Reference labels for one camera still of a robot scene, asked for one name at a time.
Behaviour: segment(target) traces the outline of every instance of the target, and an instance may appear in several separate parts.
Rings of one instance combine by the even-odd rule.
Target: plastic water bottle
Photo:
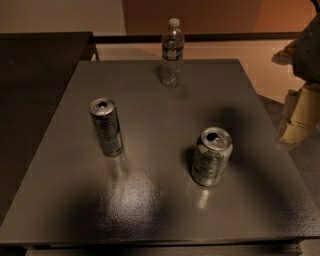
[[[172,18],[162,37],[161,82],[165,87],[176,87],[181,83],[183,47],[184,34],[180,29],[180,20]]]

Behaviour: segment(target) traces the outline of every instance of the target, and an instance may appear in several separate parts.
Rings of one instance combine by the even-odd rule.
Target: aluminum can
[[[110,99],[99,98],[89,105],[89,112],[95,127],[102,152],[116,156],[123,150],[117,109]]]
[[[232,153],[231,136],[221,128],[205,129],[197,140],[191,175],[203,186],[220,182]]]

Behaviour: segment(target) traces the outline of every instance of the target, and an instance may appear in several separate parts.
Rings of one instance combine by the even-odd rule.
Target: table
[[[159,61],[80,62],[0,229],[24,245],[221,245],[320,237],[320,215],[238,60],[188,60],[166,90]],[[125,150],[104,156],[89,103],[118,109]],[[221,183],[190,176],[206,127],[234,150]]]
[[[0,34],[0,225],[78,61],[93,55],[91,32]]]

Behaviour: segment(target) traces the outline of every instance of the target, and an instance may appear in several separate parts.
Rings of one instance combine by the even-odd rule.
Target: can lid
[[[105,116],[111,113],[115,105],[112,100],[106,98],[99,98],[91,102],[89,111],[95,116]]]
[[[221,151],[231,144],[231,136],[225,130],[217,127],[207,128],[201,134],[201,140],[210,149]]]

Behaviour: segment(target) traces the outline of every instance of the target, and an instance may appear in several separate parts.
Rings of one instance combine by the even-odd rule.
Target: gray table
[[[237,60],[186,61],[165,90],[158,61],[81,62],[0,229],[24,245],[212,245],[320,237],[320,214]],[[116,102],[125,145],[106,157],[88,113]],[[222,182],[190,176],[206,127],[231,133]]]

